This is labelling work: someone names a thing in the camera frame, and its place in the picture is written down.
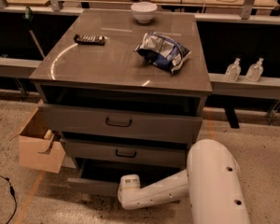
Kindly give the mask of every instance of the gray cabinet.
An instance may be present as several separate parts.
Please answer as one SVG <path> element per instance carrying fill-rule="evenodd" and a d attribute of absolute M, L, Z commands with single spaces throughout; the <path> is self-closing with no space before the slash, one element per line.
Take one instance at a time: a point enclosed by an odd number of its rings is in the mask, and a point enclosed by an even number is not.
<path fill-rule="evenodd" d="M 191 49 L 180 73 L 149 65 L 133 51 L 149 31 Z M 106 43 L 76 45 L 74 34 L 104 35 Z M 44 101 L 46 125 L 60 134 L 80 171 L 69 186 L 110 196 L 123 175 L 140 175 L 144 186 L 185 167 L 211 92 L 190 14 L 160 13 L 143 25 L 130 11 L 84 11 L 30 79 Z"/>

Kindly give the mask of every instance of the white bowl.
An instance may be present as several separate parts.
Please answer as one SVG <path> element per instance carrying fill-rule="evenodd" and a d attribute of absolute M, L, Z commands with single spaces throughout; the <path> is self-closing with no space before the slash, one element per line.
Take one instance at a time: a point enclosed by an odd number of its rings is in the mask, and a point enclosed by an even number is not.
<path fill-rule="evenodd" d="M 149 23 L 155 17 L 157 8 L 157 5 L 149 2 L 131 5 L 132 14 L 140 23 Z"/>

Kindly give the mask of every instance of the cabinet top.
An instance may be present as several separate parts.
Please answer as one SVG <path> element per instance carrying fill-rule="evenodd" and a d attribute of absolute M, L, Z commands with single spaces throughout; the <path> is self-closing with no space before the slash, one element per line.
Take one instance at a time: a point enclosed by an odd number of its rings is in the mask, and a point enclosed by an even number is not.
<path fill-rule="evenodd" d="M 170 36 L 191 51 L 177 74 L 148 64 L 134 49 L 147 32 Z M 104 46 L 77 45 L 75 34 L 103 35 Z M 148 24 L 130 10 L 85 10 L 31 74 L 34 82 L 65 86 L 138 89 L 142 92 L 206 95 L 211 83 L 194 15 L 157 12 Z"/>

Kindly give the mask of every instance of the cardboard box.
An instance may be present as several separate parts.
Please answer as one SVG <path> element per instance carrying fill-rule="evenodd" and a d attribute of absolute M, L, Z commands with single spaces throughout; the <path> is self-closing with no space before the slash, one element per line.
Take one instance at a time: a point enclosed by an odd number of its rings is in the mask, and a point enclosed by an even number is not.
<path fill-rule="evenodd" d="M 45 139 L 48 128 L 42 112 L 36 108 L 24 122 L 19 135 L 19 165 L 59 173 L 65 152 L 54 136 Z"/>

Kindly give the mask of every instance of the drawer handle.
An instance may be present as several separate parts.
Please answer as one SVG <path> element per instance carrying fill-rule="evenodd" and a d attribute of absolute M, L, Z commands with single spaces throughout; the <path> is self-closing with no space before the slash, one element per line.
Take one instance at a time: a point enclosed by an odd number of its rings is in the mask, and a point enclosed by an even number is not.
<path fill-rule="evenodd" d="M 132 154 L 132 155 L 127 155 L 127 154 L 119 154 L 119 150 L 116 149 L 115 154 L 116 154 L 116 156 L 121 157 L 121 158 L 131 158 L 132 159 L 132 158 L 136 157 L 137 151 L 135 151 L 134 154 Z"/>
<path fill-rule="evenodd" d="M 117 126 L 117 127 L 130 127 L 132 125 L 132 120 L 130 119 L 128 122 L 116 122 L 111 121 L 109 117 L 105 118 L 105 124 L 109 126 Z"/>

